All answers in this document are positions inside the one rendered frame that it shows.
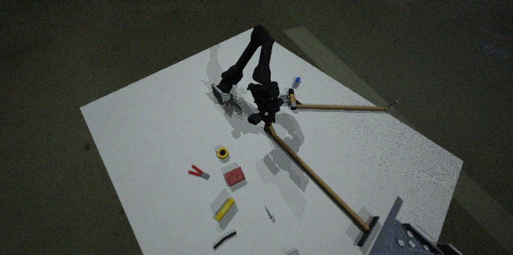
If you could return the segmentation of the red rectangular block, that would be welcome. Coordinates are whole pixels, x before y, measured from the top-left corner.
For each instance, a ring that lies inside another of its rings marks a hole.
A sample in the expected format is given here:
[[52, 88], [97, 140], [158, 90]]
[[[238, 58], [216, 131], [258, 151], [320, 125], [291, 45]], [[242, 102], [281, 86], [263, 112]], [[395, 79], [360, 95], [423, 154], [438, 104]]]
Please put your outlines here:
[[243, 174], [241, 167], [238, 167], [226, 173], [225, 176], [227, 178], [229, 186], [235, 185], [237, 182], [240, 182], [243, 179], [245, 179], [245, 175]]

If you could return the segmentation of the yellow spirit level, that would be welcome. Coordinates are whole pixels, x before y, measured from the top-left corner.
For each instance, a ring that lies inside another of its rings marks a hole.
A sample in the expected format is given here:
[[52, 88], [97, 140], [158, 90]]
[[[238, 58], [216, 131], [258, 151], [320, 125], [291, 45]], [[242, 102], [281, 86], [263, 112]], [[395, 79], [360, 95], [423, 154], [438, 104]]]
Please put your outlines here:
[[235, 200], [233, 198], [230, 198], [224, 205], [224, 207], [221, 209], [221, 211], [215, 216], [216, 219], [220, 221], [234, 203]]

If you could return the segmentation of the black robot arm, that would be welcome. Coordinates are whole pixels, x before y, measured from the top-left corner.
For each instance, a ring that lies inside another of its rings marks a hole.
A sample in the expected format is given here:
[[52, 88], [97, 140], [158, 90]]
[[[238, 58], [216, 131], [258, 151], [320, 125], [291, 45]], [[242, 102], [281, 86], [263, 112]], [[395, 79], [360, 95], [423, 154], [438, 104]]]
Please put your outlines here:
[[282, 102], [280, 98], [278, 98], [280, 94], [278, 83], [271, 81], [271, 70], [269, 68], [269, 64], [273, 44], [274, 38], [269, 35], [269, 32], [261, 25], [256, 25], [251, 33], [251, 41], [245, 51], [242, 53], [235, 65], [222, 73], [222, 80], [219, 85], [216, 85], [216, 87], [223, 93], [229, 93], [232, 86], [241, 81], [243, 77], [243, 69], [257, 48], [262, 46], [259, 63], [255, 67], [253, 73], [254, 81], [259, 82], [259, 84], [250, 83], [247, 90], [251, 91], [254, 100], [268, 98], [267, 102], [263, 101], [262, 109], [271, 115], [276, 114], [280, 110]]

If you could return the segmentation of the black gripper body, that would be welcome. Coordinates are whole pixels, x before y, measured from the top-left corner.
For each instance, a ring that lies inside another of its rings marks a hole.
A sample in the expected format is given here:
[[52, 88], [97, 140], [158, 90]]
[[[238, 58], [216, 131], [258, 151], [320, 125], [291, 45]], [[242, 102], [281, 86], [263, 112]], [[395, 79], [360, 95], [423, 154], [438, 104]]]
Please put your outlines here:
[[249, 123], [252, 123], [253, 125], [257, 125], [259, 122], [261, 122], [261, 120], [263, 120], [266, 115], [265, 115], [265, 111], [262, 109], [262, 103], [263, 101], [267, 102], [268, 101], [268, 98], [262, 98], [260, 100], [254, 100], [254, 103], [257, 104], [257, 107], [258, 107], [258, 111], [260, 111], [258, 114], [252, 114], [251, 116], [248, 117], [248, 122]]

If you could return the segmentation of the red-handled pliers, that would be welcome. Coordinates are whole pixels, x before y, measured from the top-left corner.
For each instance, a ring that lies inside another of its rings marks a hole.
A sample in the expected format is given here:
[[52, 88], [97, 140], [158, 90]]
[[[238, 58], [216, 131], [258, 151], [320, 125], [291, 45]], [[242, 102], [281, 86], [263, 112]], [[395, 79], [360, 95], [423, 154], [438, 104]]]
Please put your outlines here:
[[209, 175], [207, 173], [202, 172], [199, 168], [195, 167], [194, 165], [192, 165], [192, 167], [195, 170], [197, 170], [198, 172], [200, 172], [200, 173], [196, 173], [196, 172], [193, 172], [193, 171], [189, 171], [189, 173], [194, 174], [194, 175], [198, 175], [198, 176], [202, 176], [202, 177], [204, 177], [206, 179], [209, 178]]

